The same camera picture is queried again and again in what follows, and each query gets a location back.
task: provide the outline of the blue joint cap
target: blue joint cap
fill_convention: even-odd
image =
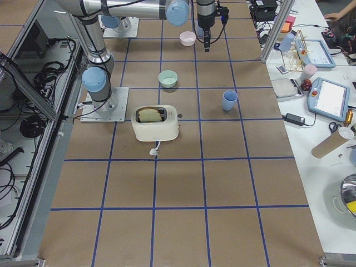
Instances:
[[[169,23],[174,26],[182,26],[186,23],[189,13],[189,6],[183,0],[172,1],[166,10],[166,17]]]
[[[106,84],[106,73],[101,68],[90,67],[83,73],[82,81],[90,93],[100,92]]]
[[[101,16],[101,22],[110,29],[115,29],[120,24],[118,17]]]

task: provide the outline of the green bowl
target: green bowl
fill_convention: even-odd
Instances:
[[[161,85],[164,88],[172,88],[173,86],[176,85],[176,82],[178,80],[178,75],[174,71],[162,71],[158,75],[158,80],[160,81]]]

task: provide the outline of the bread slice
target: bread slice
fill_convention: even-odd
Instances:
[[[144,107],[139,110],[141,122],[162,121],[160,112],[155,107]]]

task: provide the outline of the white table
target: white table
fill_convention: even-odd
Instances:
[[[314,0],[296,0],[296,3],[299,13],[295,24],[327,25]],[[320,34],[322,28],[300,27],[300,29],[309,39],[322,39]],[[322,77],[349,86],[349,105],[356,106],[356,90],[352,85],[352,82],[356,81],[356,68],[348,66],[343,55],[334,57],[334,60],[337,64],[335,68],[319,70],[311,81]],[[276,69],[279,64],[282,64],[280,52],[272,51],[266,64],[271,80],[299,78],[300,72],[282,75]],[[314,121],[314,114],[308,111],[306,96],[279,102],[279,107],[282,115],[292,113],[305,117],[307,124],[312,124]],[[349,159],[351,149],[346,149],[347,146],[356,145],[356,139],[348,141],[322,159],[317,159],[311,154],[312,148],[330,135],[328,125],[332,121],[318,115],[313,127],[300,127],[285,122],[285,128],[324,252],[356,254],[356,218],[349,213],[340,213],[333,204],[334,197],[339,195],[343,179],[356,173],[356,167]],[[352,124],[355,123],[356,115],[353,117]]]

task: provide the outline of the person's hand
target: person's hand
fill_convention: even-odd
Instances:
[[[325,19],[331,19],[331,21],[338,21],[342,17],[343,17],[343,15],[340,12],[324,15]]]

